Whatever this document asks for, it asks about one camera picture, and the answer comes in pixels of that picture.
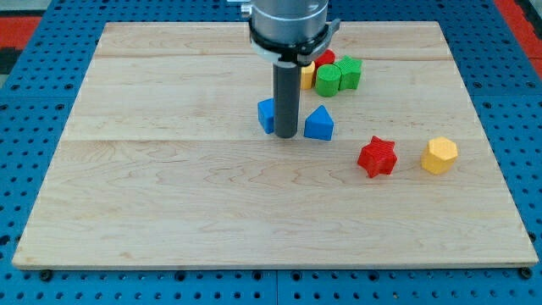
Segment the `red star-shaped block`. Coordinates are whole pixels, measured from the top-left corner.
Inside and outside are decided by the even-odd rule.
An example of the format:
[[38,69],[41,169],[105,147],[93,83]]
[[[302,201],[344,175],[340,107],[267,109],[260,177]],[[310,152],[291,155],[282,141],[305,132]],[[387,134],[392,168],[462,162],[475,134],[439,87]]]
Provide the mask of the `red star-shaped block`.
[[382,141],[373,136],[371,142],[362,148],[357,163],[367,171],[369,178],[378,174],[389,175],[397,162],[394,146],[394,141]]

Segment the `plastic block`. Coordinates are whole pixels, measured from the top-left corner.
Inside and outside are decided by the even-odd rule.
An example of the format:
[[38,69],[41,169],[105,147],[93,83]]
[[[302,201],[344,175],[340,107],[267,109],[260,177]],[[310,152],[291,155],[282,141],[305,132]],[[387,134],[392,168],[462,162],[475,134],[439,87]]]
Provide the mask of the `plastic block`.
[[303,135],[307,138],[331,141],[333,126],[333,119],[331,119],[328,110],[323,105],[320,105],[305,119],[305,132]]
[[320,57],[314,61],[315,70],[318,71],[318,69],[321,66],[325,64],[332,64],[334,62],[335,62],[335,53],[327,49],[325,50],[324,54],[320,55]]
[[333,64],[325,64],[316,72],[314,88],[321,97],[332,97],[339,91],[340,69]]
[[394,141],[383,141],[373,136],[371,142],[362,148],[357,164],[367,171],[369,178],[378,174],[389,175],[397,162],[394,146]]
[[315,64],[311,62],[307,67],[301,68],[301,88],[311,89],[314,86]]
[[272,97],[257,104],[257,119],[265,133],[270,134],[274,131],[274,100]]
[[357,89],[362,76],[362,60],[345,56],[335,65],[340,69],[339,90]]
[[457,145],[439,136],[429,140],[422,154],[422,168],[434,175],[444,174],[457,160]]

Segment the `green block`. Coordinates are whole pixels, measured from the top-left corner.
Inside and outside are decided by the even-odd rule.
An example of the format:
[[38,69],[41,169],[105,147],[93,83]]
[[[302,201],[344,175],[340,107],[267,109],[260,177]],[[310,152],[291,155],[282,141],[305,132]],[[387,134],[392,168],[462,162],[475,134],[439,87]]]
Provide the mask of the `green block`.
[[357,89],[362,77],[362,60],[345,56],[334,65],[339,67],[341,73],[339,90]]
[[340,69],[333,64],[324,64],[316,72],[314,89],[321,97],[332,97],[339,91]]

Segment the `black cylindrical rod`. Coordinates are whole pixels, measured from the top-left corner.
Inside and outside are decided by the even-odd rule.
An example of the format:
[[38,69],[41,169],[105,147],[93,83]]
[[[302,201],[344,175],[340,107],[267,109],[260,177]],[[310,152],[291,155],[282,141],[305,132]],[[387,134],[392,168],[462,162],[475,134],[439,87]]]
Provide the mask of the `black cylindrical rod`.
[[301,67],[273,65],[274,134],[291,138],[297,133]]

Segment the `wooden plank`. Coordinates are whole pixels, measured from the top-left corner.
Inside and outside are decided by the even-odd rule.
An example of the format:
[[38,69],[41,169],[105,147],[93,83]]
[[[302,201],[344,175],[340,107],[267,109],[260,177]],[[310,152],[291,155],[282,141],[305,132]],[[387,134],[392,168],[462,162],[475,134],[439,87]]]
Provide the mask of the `wooden plank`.
[[[486,268],[538,261],[435,23],[344,23],[357,91],[301,93],[299,135],[265,135],[271,66],[242,24],[111,24],[14,256],[21,269]],[[333,141],[303,138],[325,104]],[[391,176],[356,165],[396,141]],[[447,136],[460,157],[419,158]]]

